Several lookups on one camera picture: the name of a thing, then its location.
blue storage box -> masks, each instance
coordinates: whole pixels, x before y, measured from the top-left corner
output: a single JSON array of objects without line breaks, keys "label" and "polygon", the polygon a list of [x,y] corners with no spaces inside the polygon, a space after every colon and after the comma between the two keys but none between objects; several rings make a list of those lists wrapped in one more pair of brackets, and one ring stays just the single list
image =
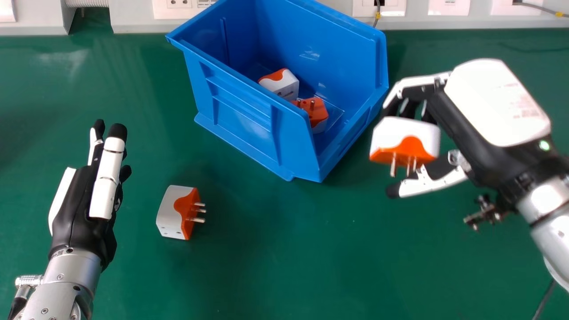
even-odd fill
[{"label": "blue storage box", "polygon": [[[313,0],[219,0],[166,37],[184,52],[196,122],[285,180],[322,182],[388,89],[384,34]],[[281,68],[300,98],[324,100],[325,132],[257,83]]]}]

robotic hand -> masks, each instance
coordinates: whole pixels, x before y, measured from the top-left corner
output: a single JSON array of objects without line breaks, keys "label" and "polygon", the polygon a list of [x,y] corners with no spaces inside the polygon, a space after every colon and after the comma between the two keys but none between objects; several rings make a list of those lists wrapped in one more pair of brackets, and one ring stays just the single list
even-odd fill
[{"label": "robotic hand", "polygon": [[103,120],[90,130],[88,165],[67,168],[48,217],[52,235],[45,273],[16,279],[8,320],[90,319],[99,276],[117,249],[113,227],[130,166],[125,126],[114,124],[106,141]]},{"label": "robotic hand", "polygon": [[377,130],[382,122],[396,117],[401,104],[416,108],[422,101],[423,118],[434,119],[458,149],[421,165],[387,195],[404,198],[465,180],[496,190],[496,203],[480,196],[481,211],[465,223],[477,230],[508,211],[521,213],[549,272],[569,290],[569,161],[553,144],[547,114],[502,61],[473,60],[396,83],[374,130],[372,153],[381,139],[375,132],[385,132]]}]

green table surface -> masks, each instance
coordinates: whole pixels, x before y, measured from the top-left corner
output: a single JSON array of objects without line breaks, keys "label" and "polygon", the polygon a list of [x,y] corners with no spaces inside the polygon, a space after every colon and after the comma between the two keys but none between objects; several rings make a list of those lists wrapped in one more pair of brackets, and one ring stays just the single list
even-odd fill
[{"label": "green table surface", "polygon": [[[322,184],[285,182],[194,123],[183,55],[164,35],[114,35],[88,10],[62,37],[0,39],[0,310],[13,281],[41,273],[47,213],[66,166],[83,166],[97,118],[129,128],[118,251],[94,319],[530,319],[550,276],[511,216],[462,223],[469,183],[388,200],[368,128]],[[569,151],[569,30],[389,31],[391,82],[474,58],[506,61]],[[442,149],[452,148],[445,138]],[[207,223],[162,238],[171,184],[198,187]],[[557,287],[543,319],[567,319]]]}]

white and orange plug adapter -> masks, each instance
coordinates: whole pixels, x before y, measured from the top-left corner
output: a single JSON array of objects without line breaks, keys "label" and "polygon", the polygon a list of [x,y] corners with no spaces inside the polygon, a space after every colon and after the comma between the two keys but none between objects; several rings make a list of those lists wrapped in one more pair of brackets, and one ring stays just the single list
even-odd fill
[{"label": "white and orange plug adapter", "polygon": [[388,116],[373,129],[369,159],[391,165],[392,177],[397,167],[406,167],[409,176],[417,167],[437,159],[439,149],[440,128],[437,125]]},{"label": "white and orange plug adapter", "polygon": [[205,204],[197,188],[170,186],[158,209],[156,226],[163,237],[189,240],[195,223],[205,223]]},{"label": "white and orange plug adapter", "polygon": [[282,68],[260,78],[259,84],[285,100],[298,99],[300,82],[287,68]]}]

robotic arm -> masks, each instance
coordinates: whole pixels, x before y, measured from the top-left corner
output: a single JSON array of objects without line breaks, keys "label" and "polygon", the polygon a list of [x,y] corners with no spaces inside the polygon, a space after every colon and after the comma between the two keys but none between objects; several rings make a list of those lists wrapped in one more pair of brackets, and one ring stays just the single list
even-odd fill
[{"label": "robotic arm", "polygon": [[122,184],[131,174],[130,166],[121,168],[125,126],[113,125],[103,143],[104,131],[103,120],[97,120],[90,130],[88,165],[65,170],[48,215],[47,269],[16,279],[8,320],[91,319],[99,276],[117,249],[113,227]]},{"label": "robotic arm", "polygon": [[511,70],[502,61],[480,59],[452,72],[403,79],[387,96],[382,122],[397,116],[404,101],[424,101],[423,118],[429,114],[458,149],[421,165],[389,186],[387,195],[404,198],[465,180],[496,190],[496,203],[479,197],[481,211],[465,223],[477,230],[483,221],[519,212],[548,270],[569,290],[569,161],[554,146],[549,117]]}]

